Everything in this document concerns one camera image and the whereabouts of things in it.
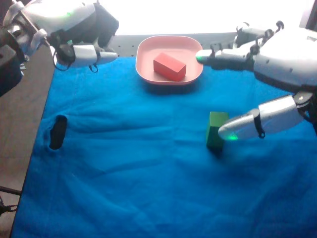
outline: blue tablecloth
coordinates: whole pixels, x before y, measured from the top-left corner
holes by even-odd
[[[286,92],[213,71],[151,86],[134,58],[56,71],[13,238],[317,237],[317,139],[300,125],[206,148],[209,112],[244,114]],[[68,126],[51,150],[58,115]]]

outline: red block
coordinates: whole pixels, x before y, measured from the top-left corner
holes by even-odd
[[[154,60],[154,71],[172,81],[181,81],[186,74],[186,64],[165,54],[159,54]]]

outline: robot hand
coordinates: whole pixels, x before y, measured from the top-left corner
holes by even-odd
[[[213,69],[248,70],[255,78],[294,93],[259,105],[225,122],[219,136],[225,140],[247,139],[289,129],[302,120],[311,122],[317,133],[317,33],[307,29],[259,30],[239,28],[232,49],[197,52],[198,62]],[[292,51],[301,45],[300,51]]]
[[[117,58],[108,44],[118,29],[118,21],[98,1],[32,0],[26,6],[12,2],[2,33],[10,38],[4,45],[16,51],[20,62],[41,44],[54,47],[58,63],[67,69],[91,68]]]

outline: pink plate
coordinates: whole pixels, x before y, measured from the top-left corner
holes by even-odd
[[[148,83],[189,84],[194,82],[203,71],[203,65],[196,60],[196,53],[202,49],[198,41],[187,36],[152,36],[140,43],[135,67],[138,74]],[[162,52],[186,64],[186,75],[183,81],[170,81],[154,72],[153,60]]]

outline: floor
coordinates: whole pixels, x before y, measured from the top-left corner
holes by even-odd
[[[51,51],[41,47],[25,64],[21,82],[0,97],[0,185],[21,190],[40,123],[54,66]],[[19,197],[0,192],[5,205]],[[15,213],[0,217],[0,238],[10,235]]]

